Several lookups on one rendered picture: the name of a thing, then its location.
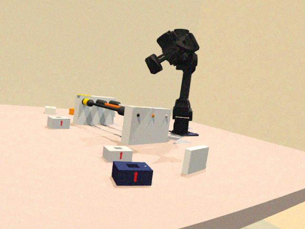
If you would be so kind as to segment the small orange block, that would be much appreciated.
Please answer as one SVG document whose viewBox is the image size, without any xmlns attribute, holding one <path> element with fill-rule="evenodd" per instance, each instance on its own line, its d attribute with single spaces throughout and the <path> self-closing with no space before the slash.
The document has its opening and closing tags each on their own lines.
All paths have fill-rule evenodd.
<svg viewBox="0 0 305 229">
<path fill-rule="evenodd" d="M 74 108 L 69 109 L 69 115 L 74 115 Z"/>
</svg>

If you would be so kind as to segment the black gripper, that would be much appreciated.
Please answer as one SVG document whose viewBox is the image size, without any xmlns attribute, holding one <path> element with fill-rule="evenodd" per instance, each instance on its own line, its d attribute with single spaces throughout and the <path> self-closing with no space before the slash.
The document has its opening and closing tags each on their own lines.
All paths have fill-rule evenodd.
<svg viewBox="0 0 305 229">
<path fill-rule="evenodd" d="M 176 66 L 186 60 L 184 53 L 192 54 L 199 50 L 199 45 L 192 33 L 182 36 L 180 40 L 175 43 L 176 44 L 167 48 L 164 53 L 158 57 L 153 53 L 145 58 L 148 69 L 152 74 L 156 74 L 163 70 L 161 63 L 165 60 L 167 60 L 170 65 Z"/>
</svg>

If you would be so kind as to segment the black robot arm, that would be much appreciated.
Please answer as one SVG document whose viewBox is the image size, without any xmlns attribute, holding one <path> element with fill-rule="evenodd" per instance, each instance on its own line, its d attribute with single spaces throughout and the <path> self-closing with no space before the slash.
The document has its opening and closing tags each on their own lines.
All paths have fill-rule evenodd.
<svg viewBox="0 0 305 229">
<path fill-rule="evenodd" d="M 170 46 L 176 44 L 180 38 L 189 33 L 187 29 L 175 29 L 174 31 L 165 32 L 157 39 L 157 43 L 162 48 L 162 52 Z M 192 73 L 198 64 L 198 55 L 194 52 L 192 54 L 185 54 L 185 61 L 176 65 L 176 70 L 183 71 L 182 86 L 179 99 L 176 99 L 173 107 L 173 130 L 172 132 L 178 134 L 190 134 L 188 132 L 189 121 L 193 120 L 193 111 L 190 105 L 189 92 Z M 177 117 L 176 117 L 177 116 Z M 182 118 L 181 118 L 182 117 Z M 189 117 L 189 118 L 188 118 Z"/>
</svg>

